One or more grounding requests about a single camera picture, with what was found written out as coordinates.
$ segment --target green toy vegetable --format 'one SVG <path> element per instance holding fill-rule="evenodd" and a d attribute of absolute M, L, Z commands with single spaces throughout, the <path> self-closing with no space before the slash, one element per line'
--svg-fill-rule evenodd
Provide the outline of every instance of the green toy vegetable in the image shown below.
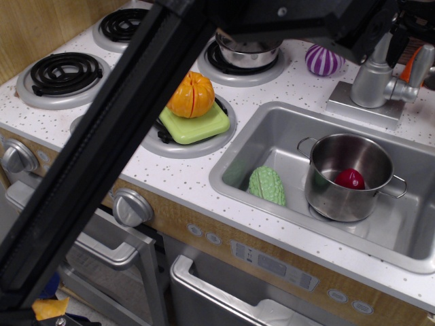
<path fill-rule="evenodd" d="M 256 168 L 249 178 L 249 192 L 285 206 L 284 186 L 278 173 L 268 166 Z"/>

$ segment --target purple striped ball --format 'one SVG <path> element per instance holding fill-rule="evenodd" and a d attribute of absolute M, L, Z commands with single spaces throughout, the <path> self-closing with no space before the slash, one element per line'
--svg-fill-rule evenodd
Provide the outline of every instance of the purple striped ball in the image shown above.
<path fill-rule="evenodd" d="M 328 76 L 337 72 L 345 61 L 343 57 L 317 44 L 311 46 L 305 55 L 308 69 L 319 76 Z"/>

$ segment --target oven door handle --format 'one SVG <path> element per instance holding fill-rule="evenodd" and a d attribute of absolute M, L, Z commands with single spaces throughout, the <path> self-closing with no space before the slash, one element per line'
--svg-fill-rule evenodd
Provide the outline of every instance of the oven door handle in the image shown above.
<path fill-rule="evenodd" d="M 238 299 L 190 273 L 193 260 L 179 255 L 171 266 L 171 280 L 256 326 L 321 326 L 276 301 L 261 300 L 257 306 Z"/>
<path fill-rule="evenodd" d="M 125 270 L 131 267 L 139 255 L 139 252 L 126 242 L 111 249 L 84 232 L 77 237 L 74 246 L 84 250 L 114 270 Z"/>

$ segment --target speckled white countertop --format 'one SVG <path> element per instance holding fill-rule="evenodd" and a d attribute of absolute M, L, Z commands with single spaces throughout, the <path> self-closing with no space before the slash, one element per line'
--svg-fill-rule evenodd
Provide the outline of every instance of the speckled white countertop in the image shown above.
<path fill-rule="evenodd" d="M 249 88 L 230 88 L 213 83 L 216 94 L 227 100 L 237 117 L 234 137 L 246 125 L 257 108 L 270 101 L 282 101 L 314 112 L 326 112 L 326 101 L 339 80 L 351 83 L 358 67 L 346 63 L 332 77 L 317 77 L 308 72 L 305 53 L 311 46 L 296 40 L 283 42 L 284 72 L 273 81 Z M 100 56 L 111 67 L 120 55 L 101 49 L 92 41 L 88 29 L 59 48 L 59 52 L 85 52 Z M 192 70 L 198 71 L 196 64 Z M 88 106 L 61 111 L 34 109 L 15 94 L 17 77 L 0 86 L 0 127 L 22 135 L 54 150 L 67 142 L 71 122 L 84 114 Z M 407 104 L 397 130 L 364 124 L 375 130 L 425 145 L 435 145 L 435 92 L 422 88 L 414 104 Z M 174 200 L 218 221 L 257 236 L 278 247 L 306 257 L 331 270 L 354 278 L 371 287 L 435 312 L 434 275 L 407 272 L 375 257 L 308 231 L 288 221 L 242 204 L 217 193 L 209 183 L 209 172 L 230 145 L 195 159 L 170 159 L 157 156 L 140 146 L 125 167 L 121 178 Z"/>

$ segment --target silver sink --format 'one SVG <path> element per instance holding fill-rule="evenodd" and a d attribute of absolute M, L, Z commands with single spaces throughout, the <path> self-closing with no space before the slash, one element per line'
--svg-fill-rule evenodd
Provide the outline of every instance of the silver sink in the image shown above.
<path fill-rule="evenodd" d="M 379 194 L 366 219 L 337 222 L 322 217 L 305 199 L 309 160 L 297 151 L 300 140 L 329 134 L 356 133 L 382 146 L 394 163 L 394 174 L 408 183 L 405 196 Z M 304 149 L 309 153 L 310 145 Z M 267 165 L 280 175 L 286 207 L 249 193 L 249 176 Z M 262 105 L 232 142 L 209 175 L 219 193 L 323 234 L 405 270 L 435 272 L 435 149 L 389 134 L 313 113 L 285 103 Z M 385 188 L 400 194 L 403 183 L 393 179 Z"/>

